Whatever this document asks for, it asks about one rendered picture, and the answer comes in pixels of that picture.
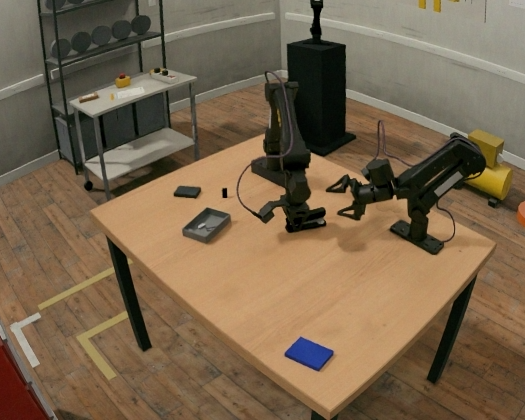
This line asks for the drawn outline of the blue flat rectangular block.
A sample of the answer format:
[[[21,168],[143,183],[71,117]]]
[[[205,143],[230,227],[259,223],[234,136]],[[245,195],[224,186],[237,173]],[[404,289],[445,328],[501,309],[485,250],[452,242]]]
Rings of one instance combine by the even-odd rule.
[[[284,357],[317,372],[320,371],[333,355],[334,350],[326,348],[301,336],[284,353]]]

